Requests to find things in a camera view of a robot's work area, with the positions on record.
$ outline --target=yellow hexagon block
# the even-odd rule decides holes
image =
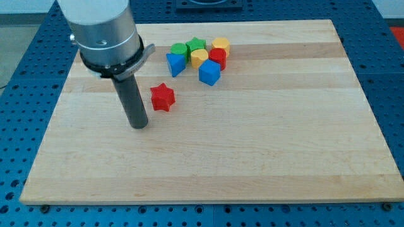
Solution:
[[[205,49],[194,50],[191,52],[191,65],[195,69],[199,69],[202,63],[208,59],[209,54]]]
[[[230,55],[230,42],[227,38],[219,37],[212,42],[212,48],[221,48],[226,51],[226,57]]]

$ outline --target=blue pegboard surface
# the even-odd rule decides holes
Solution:
[[[244,0],[243,9],[176,12],[171,0],[132,2],[137,23],[332,19],[404,174],[404,53],[370,0]],[[77,48],[54,4],[0,97],[2,226],[404,226],[404,203],[52,206],[18,202]]]

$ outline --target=green block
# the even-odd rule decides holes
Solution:
[[[191,41],[186,42],[186,44],[189,48],[189,53],[194,50],[206,49],[206,40],[198,39],[196,37],[194,37]]]
[[[185,57],[185,64],[189,61],[189,50],[188,46],[182,43],[176,43],[171,46],[171,53],[172,54],[180,54]]]

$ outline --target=toy block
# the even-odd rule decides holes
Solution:
[[[214,39],[214,41],[212,42],[212,48],[224,49],[226,51],[226,57],[230,55],[230,42],[229,40],[227,40],[227,38],[220,37]]]
[[[171,46],[171,54],[180,54],[185,58],[185,64],[189,61],[189,49],[188,46],[182,43],[176,43]]]
[[[186,42],[186,45],[189,47],[190,53],[199,49],[206,49],[206,40],[201,40],[194,37],[191,41]]]
[[[195,69],[199,69],[202,63],[208,59],[209,54],[205,49],[194,50],[191,52],[191,64]]]
[[[220,78],[220,65],[211,60],[206,60],[199,67],[199,80],[213,86]]]
[[[226,51],[221,48],[214,48],[209,51],[209,60],[220,64],[220,70],[226,68]]]
[[[176,77],[185,69],[185,60],[182,54],[166,54],[165,56],[172,77]]]
[[[150,91],[154,111],[170,111],[170,106],[175,103],[174,90],[162,83],[157,87],[150,88]]]

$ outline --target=blue block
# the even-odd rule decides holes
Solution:
[[[172,77],[176,77],[185,69],[185,57],[182,54],[166,54],[167,65]]]
[[[220,78],[220,64],[211,60],[206,60],[199,67],[199,80],[213,86]]]

